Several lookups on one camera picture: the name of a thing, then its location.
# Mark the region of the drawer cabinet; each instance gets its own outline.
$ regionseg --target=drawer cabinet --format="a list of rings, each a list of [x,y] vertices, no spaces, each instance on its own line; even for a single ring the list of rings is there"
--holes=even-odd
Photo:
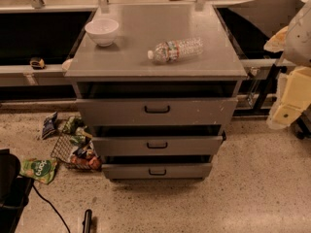
[[[119,37],[100,48],[85,35],[66,77],[105,177],[206,178],[246,77],[213,6],[110,5],[98,17],[116,19]],[[193,59],[158,65],[147,58],[163,39],[194,36],[204,46]]]

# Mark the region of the green chip bag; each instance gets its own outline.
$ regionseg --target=green chip bag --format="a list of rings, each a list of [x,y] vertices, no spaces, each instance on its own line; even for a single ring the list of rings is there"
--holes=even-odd
[[[40,183],[50,183],[54,177],[56,159],[26,159],[20,164],[20,174]]]

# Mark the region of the black and yellow object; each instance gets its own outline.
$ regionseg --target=black and yellow object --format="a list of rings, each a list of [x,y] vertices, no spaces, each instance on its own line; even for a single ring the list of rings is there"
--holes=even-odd
[[[32,57],[30,59],[30,65],[36,70],[44,69],[46,67],[45,61],[41,57]]]

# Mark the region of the bottle label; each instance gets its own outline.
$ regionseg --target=bottle label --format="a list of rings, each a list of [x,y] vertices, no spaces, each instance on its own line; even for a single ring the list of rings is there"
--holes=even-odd
[[[168,47],[168,61],[176,61],[179,57],[179,45],[176,41],[166,42]]]

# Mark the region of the bottom drawer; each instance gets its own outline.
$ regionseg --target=bottom drawer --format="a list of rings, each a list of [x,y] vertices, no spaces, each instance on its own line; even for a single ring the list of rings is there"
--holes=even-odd
[[[102,170],[107,179],[189,179],[208,177],[210,155],[109,157]]]

